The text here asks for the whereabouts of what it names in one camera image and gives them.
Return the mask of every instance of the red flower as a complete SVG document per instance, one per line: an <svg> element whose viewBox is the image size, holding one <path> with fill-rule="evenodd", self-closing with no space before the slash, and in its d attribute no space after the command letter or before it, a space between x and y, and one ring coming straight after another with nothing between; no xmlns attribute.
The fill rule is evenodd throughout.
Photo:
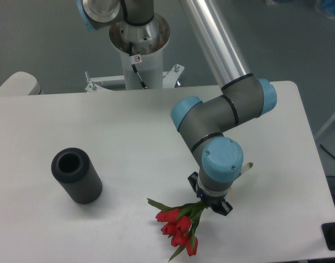
<svg viewBox="0 0 335 263"><path fill-rule="evenodd" d="M177 216L180 212L180 209L176 208L167 212L165 219L170 223L177 223Z"/></svg>
<svg viewBox="0 0 335 263"><path fill-rule="evenodd" d="M160 211L156 215L156 220L158 222L170 222L170 223L177 223L177 216L180 212L180 209L176 208L171 211L165 212L165 211Z"/></svg>
<svg viewBox="0 0 335 263"><path fill-rule="evenodd" d="M198 248L198 239L195 238L195 246L194 246L193 250L191 250L191 248L190 248L190 240L189 239L188 239L185 247L187 249L188 256L194 256L194 255L196 255L196 251L197 251L197 248Z"/></svg>
<svg viewBox="0 0 335 263"><path fill-rule="evenodd" d="M167 223L161 228L163 235L174 235L177 232L176 224L174 223Z"/></svg>
<svg viewBox="0 0 335 263"><path fill-rule="evenodd" d="M166 214L167 214L167 212L160 211L159 213L157 213L155 218L158 222L167 222L167 221L165 221Z"/></svg>
<svg viewBox="0 0 335 263"><path fill-rule="evenodd" d="M177 247L178 246L178 243L176 241L176 236L172 237L172 239L171 239L171 246L173 246L173 247Z"/></svg>
<svg viewBox="0 0 335 263"><path fill-rule="evenodd" d="M175 238L175 242L178 245L184 245L189 240L189 232L186 235L184 235L183 232L177 231L174 238Z"/></svg>
<svg viewBox="0 0 335 263"><path fill-rule="evenodd" d="M190 218L188 216L182 216L177 222L177 230L181 232L185 232L191 226Z"/></svg>

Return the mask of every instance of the warning sticker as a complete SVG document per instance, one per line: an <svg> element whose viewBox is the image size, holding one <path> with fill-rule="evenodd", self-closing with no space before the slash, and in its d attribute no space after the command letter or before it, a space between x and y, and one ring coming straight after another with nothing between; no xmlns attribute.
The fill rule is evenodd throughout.
<svg viewBox="0 0 335 263"><path fill-rule="evenodd" d="M133 55L130 56L130 63L133 64L138 64L141 63L141 56L140 55Z"/></svg>

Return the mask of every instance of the white tabletop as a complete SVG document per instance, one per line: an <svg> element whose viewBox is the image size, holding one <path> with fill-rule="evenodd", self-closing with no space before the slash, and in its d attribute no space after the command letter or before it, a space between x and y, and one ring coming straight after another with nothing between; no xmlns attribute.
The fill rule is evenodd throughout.
<svg viewBox="0 0 335 263"><path fill-rule="evenodd" d="M227 216L207 209L197 256L174 262L273 262L335 256L321 224L335 209L296 85L274 82L276 108L225 136L254 167L233 184ZM198 166L169 116L188 95L218 87L0 98L0 262L167 262L175 248L157 209L196 202ZM103 182L76 204L50 164L67 147L87 152Z"/></svg>

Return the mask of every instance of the black foam tube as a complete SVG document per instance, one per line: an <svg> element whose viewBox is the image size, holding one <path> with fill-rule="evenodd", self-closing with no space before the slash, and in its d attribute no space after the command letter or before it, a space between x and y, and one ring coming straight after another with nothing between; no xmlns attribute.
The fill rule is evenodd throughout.
<svg viewBox="0 0 335 263"><path fill-rule="evenodd" d="M59 152L52 161L52 173L76 203L89 204L103 190L92 162L81 149L67 148Z"/></svg>

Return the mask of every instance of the white chair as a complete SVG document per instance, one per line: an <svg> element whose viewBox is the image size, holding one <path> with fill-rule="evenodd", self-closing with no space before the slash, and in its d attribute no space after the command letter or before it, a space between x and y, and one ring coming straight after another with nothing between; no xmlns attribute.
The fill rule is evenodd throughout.
<svg viewBox="0 0 335 263"><path fill-rule="evenodd" d="M319 129L319 131L314 135L315 140L317 140L329 126L335 121L335 113L326 121L326 123Z"/></svg>
<svg viewBox="0 0 335 263"><path fill-rule="evenodd" d="M36 78L26 72L17 72L0 86L0 97L43 94Z"/></svg>

